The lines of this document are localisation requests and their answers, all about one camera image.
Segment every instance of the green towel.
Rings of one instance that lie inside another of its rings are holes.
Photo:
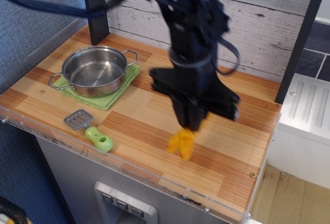
[[[129,84],[134,80],[135,76],[138,75],[140,71],[140,66],[139,65],[131,65],[127,67],[125,77],[124,77],[124,82],[122,86],[115,92],[113,92],[110,95],[107,95],[105,97],[101,98],[87,98],[80,96],[73,88],[67,88],[64,90],[59,90],[59,92],[70,96],[82,103],[88,104],[96,109],[102,109],[102,110],[107,110],[120,96],[120,94],[123,93],[123,91],[129,86]],[[62,76],[59,78],[55,83],[54,86],[60,88],[70,85],[70,83]]]

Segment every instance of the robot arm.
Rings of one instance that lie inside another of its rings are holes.
[[[170,29],[170,60],[174,66],[154,68],[154,90],[168,95],[182,127],[200,128],[207,113],[235,120],[239,97],[217,77],[218,42],[238,51],[221,35],[228,16],[218,0],[156,0]]]

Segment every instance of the metal pot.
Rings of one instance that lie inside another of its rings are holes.
[[[135,54],[135,61],[127,64],[125,52]],[[120,52],[107,46],[86,47],[69,55],[62,65],[62,72],[50,76],[48,85],[56,90],[72,87],[84,97],[104,97],[121,87],[127,67],[137,61],[138,54],[131,50]],[[53,77],[60,74],[71,85],[61,88],[52,85]]]

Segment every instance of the green spatula handle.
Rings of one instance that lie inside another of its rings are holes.
[[[85,130],[85,135],[102,151],[108,152],[113,146],[112,139],[109,136],[102,134],[96,127],[88,127]]]

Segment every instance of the control panel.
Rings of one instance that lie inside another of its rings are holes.
[[[100,181],[94,191],[104,224],[126,223],[123,221],[128,218],[130,223],[158,224],[158,211],[150,204]]]

